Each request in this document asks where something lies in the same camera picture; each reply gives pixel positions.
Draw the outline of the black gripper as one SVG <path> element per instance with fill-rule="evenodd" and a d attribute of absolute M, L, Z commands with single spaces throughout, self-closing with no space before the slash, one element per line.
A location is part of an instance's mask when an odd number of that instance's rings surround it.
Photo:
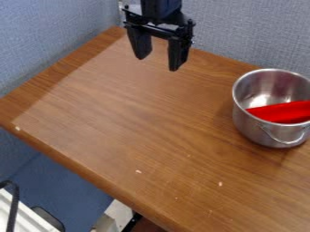
<path fill-rule="evenodd" d="M 184 13 L 184 0 L 139 0 L 126 4 L 125 27 L 135 57 L 143 60 L 153 51 L 151 36 L 169 40 L 169 67 L 175 72 L 188 61 L 193 45 L 194 19 Z"/>

